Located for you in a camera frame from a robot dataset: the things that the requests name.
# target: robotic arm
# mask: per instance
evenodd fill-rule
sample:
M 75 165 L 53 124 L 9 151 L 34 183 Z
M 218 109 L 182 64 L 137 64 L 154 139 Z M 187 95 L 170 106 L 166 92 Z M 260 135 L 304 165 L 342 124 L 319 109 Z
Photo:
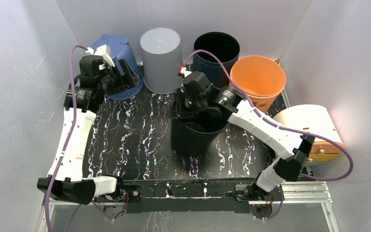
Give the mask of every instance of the robotic arm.
M 93 49 L 89 49 L 88 53 L 88 56 L 80 60 L 80 75 L 75 77 L 77 116 L 74 133 L 71 135 L 66 152 L 63 152 L 62 147 L 73 120 L 73 110 L 70 110 L 72 92 L 69 86 L 64 102 L 63 130 L 55 160 L 47 178 L 39 178 L 37 183 L 38 189 L 46 193 L 57 162 L 63 156 L 51 197 L 80 204 L 89 204 L 94 197 L 116 192 L 118 180 L 115 176 L 83 178 L 83 155 L 96 112 L 103 103 L 105 95 L 133 88 L 140 82 L 139 77 L 130 70 L 124 59 L 119 60 L 124 71 L 123 75 L 120 74 L 110 58 L 110 49 L 106 45 L 99 47 L 94 54 Z
M 261 117 L 254 114 L 243 94 L 231 87 L 217 88 L 201 72 L 191 73 L 183 68 L 180 76 L 184 77 L 183 86 L 174 92 L 172 118 L 193 118 L 205 111 L 247 130 L 278 154 L 278 158 L 258 175 L 251 186 L 234 192 L 237 200 L 264 200 L 281 183 L 298 180 L 314 137 L 300 136 L 269 125 L 262 120 L 263 117 L 275 121 L 264 113 Z

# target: orange bucket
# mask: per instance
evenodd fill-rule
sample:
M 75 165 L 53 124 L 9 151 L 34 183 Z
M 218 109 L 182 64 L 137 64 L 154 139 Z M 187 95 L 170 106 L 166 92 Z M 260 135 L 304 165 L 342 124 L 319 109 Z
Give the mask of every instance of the orange bucket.
M 262 56 L 248 56 L 232 66 L 231 79 L 245 90 L 255 106 L 266 112 L 284 90 L 286 76 L 275 61 Z

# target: white wall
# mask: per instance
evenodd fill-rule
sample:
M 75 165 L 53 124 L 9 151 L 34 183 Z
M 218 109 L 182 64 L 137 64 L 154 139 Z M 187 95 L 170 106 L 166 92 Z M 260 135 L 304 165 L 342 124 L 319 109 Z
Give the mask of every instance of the white wall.
M 0 232 L 36 230 L 76 43 L 54 0 L 0 0 Z
M 102 34 L 125 37 L 141 60 L 140 37 L 168 27 L 181 37 L 183 57 L 196 38 L 222 31 L 240 43 L 241 55 L 280 58 L 311 0 L 57 0 L 77 41 L 86 46 Z
M 327 107 L 354 158 L 354 172 L 328 184 L 341 231 L 371 231 L 371 0 L 312 1 L 282 66 L 293 105 Z M 341 156 L 315 173 L 347 168 Z

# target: black bucket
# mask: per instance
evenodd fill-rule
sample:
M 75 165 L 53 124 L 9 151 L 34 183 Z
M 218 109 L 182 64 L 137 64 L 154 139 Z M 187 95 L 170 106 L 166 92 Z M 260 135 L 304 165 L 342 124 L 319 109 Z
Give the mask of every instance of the black bucket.
M 201 156 L 227 124 L 227 121 L 204 112 L 192 119 L 173 119 L 171 147 L 179 155 Z
M 194 42 L 194 51 L 199 49 L 213 53 L 223 63 L 228 73 L 240 55 L 238 41 L 222 32 L 209 32 L 198 37 Z M 220 64 L 208 54 L 198 53 L 193 56 L 193 71 L 204 73 L 217 87 L 229 84 Z

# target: black surface with white veins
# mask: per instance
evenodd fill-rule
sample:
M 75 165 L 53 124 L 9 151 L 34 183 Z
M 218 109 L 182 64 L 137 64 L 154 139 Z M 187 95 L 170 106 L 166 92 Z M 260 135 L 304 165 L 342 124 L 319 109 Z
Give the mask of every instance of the black surface with white veins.
M 85 177 L 119 175 L 124 180 L 256 177 L 271 163 L 272 151 L 259 139 L 229 125 L 205 156 L 184 157 L 171 149 L 171 95 L 146 87 L 126 101 L 105 100 L 86 145 Z M 279 95 L 269 111 L 285 109 Z

